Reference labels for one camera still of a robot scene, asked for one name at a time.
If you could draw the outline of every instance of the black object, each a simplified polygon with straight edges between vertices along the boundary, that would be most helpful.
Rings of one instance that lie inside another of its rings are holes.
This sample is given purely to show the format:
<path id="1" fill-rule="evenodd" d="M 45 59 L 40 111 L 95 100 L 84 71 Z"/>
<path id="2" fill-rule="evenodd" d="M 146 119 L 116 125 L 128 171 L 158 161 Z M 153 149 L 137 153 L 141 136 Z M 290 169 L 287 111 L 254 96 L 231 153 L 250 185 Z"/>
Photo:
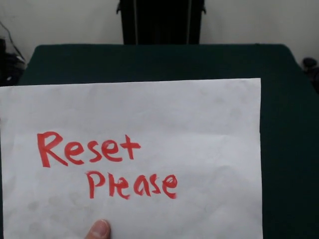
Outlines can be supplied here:
<path id="1" fill-rule="evenodd" d="M 204 0 L 120 0 L 124 44 L 199 44 Z"/>
<path id="2" fill-rule="evenodd" d="M 319 94 L 319 67 L 317 67 L 317 60 L 313 58 L 305 58 L 303 60 L 304 72 L 310 78 L 312 85 Z"/>
<path id="3" fill-rule="evenodd" d="M 24 73 L 24 62 L 14 53 L 5 52 L 5 40 L 0 39 L 0 86 L 16 85 Z"/>

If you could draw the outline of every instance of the white wall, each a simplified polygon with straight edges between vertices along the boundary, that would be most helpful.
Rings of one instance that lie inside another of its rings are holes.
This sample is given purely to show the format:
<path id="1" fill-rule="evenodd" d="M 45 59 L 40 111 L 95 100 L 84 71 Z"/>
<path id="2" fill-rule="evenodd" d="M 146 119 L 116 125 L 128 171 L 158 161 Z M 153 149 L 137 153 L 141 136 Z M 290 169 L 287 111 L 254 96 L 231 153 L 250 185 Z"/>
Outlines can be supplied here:
<path id="1" fill-rule="evenodd" d="M 201 43 L 283 43 L 319 60 L 319 0 L 206 0 Z"/>
<path id="2" fill-rule="evenodd" d="M 122 44 L 118 1 L 0 0 L 0 19 L 30 59 L 41 44 Z M 206 8 L 201 43 L 284 43 L 298 62 L 319 60 L 319 0 L 206 0 Z"/>
<path id="3" fill-rule="evenodd" d="M 0 0 L 0 20 L 26 59 L 36 46 L 123 44 L 119 0 Z M 5 32 L 0 27 L 0 35 Z"/>

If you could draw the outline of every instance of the finger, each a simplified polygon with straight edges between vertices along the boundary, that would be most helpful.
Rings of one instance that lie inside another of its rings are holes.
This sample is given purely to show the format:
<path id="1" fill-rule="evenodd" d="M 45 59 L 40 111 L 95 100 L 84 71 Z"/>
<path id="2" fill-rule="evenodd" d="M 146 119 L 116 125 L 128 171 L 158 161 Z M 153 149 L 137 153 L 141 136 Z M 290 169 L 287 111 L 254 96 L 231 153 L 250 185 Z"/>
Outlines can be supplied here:
<path id="1" fill-rule="evenodd" d="M 106 220 L 98 220 L 93 224 L 85 239 L 107 239 L 110 231 L 110 224 Z"/>

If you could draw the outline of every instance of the cable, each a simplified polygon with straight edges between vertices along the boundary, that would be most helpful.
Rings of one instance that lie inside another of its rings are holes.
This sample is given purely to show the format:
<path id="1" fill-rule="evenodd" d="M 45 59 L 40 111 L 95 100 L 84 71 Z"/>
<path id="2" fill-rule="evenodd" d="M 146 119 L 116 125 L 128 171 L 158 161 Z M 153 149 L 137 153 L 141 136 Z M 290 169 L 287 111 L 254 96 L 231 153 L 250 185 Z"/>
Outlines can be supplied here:
<path id="1" fill-rule="evenodd" d="M 23 59 L 23 61 L 25 62 L 25 58 L 23 57 L 23 55 L 21 54 L 21 52 L 19 51 L 19 49 L 15 46 L 13 39 L 11 37 L 11 33 L 9 31 L 9 29 L 0 21 L 0 25 L 4 28 L 4 30 L 6 30 L 6 32 L 8 33 L 10 42 L 12 44 L 12 46 L 14 47 L 14 49 L 16 50 L 16 52 L 18 53 L 18 55 Z"/>

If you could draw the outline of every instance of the green tablecloth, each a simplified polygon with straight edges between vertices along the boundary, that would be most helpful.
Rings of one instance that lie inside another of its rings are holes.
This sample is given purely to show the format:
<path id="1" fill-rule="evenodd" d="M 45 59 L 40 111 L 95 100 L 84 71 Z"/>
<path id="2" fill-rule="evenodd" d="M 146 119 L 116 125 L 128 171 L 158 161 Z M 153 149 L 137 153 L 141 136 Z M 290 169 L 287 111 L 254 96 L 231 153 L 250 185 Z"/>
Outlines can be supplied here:
<path id="1" fill-rule="evenodd" d="M 319 99 L 285 46 L 40 46 L 20 84 L 255 77 L 262 79 L 264 238 L 318 239 Z"/>

